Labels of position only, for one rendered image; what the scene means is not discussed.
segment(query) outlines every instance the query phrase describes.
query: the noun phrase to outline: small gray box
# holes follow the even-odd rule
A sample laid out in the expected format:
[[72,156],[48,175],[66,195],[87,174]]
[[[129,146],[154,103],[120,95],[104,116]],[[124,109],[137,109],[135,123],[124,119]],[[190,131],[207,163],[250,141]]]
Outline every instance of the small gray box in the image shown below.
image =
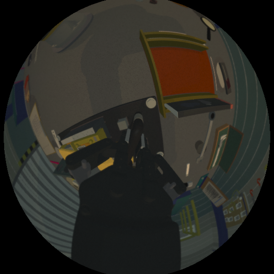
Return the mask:
[[118,127],[119,127],[120,130],[125,130],[125,129],[127,129],[127,128],[128,128],[128,125],[129,125],[128,120],[127,120],[127,117],[126,117],[126,118],[123,118],[123,119],[120,119],[120,120],[117,122],[117,124],[118,124]]

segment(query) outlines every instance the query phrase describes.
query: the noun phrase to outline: concrete floor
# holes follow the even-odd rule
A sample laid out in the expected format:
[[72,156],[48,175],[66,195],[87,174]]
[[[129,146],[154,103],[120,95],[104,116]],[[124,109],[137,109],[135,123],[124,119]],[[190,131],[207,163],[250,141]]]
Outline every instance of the concrete floor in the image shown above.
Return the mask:
[[[156,5],[149,1],[115,0],[88,6],[81,12],[94,15],[86,31],[60,53],[53,53],[47,42],[39,42],[37,56],[35,46],[32,63],[25,68],[24,78],[27,75],[30,77],[28,115],[36,103],[42,125],[53,147],[57,145],[51,130],[59,134],[102,111],[156,95],[139,40],[140,29],[144,32],[181,32],[206,40],[215,94],[219,99],[235,105],[233,70],[226,46],[218,31],[211,32],[211,40],[207,40],[207,28],[197,11],[167,0],[159,0]],[[226,64],[232,87],[229,95],[226,95],[217,79],[218,62]],[[214,174],[217,167],[210,171],[206,167],[211,156],[215,129],[225,123],[232,125],[233,117],[234,108],[216,112],[204,159],[197,164],[199,154],[195,143],[206,139],[208,113],[179,119],[172,113],[168,113],[165,119],[160,115],[164,158],[184,182],[193,181],[189,189],[195,188],[201,176],[209,173],[211,178]],[[60,160],[56,153],[47,158],[57,162]],[[190,170],[189,176],[186,176],[188,163]]]

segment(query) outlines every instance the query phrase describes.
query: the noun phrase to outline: white round knob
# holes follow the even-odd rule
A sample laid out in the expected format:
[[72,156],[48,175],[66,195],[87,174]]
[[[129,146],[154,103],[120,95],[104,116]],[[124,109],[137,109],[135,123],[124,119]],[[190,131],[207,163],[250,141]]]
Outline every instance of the white round knob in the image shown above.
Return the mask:
[[156,100],[154,98],[148,98],[146,104],[148,108],[154,108],[156,106]]

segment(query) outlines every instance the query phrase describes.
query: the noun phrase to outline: yellow and black stripe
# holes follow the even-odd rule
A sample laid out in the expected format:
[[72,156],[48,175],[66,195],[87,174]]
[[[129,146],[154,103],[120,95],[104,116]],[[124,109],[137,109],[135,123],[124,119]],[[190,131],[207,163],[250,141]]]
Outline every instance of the yellow and black stripe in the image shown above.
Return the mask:
[[31,152],[33,151],[33,149],[38,145],[37,140],[29,147],[29,149],[25,152],[25,154],[22,156],[22,158],[20,159],[20,161],[18,162],[19,166],[22,166],[22,164],[24,163],[24,161],[26,160],[26,158],[31,154]]

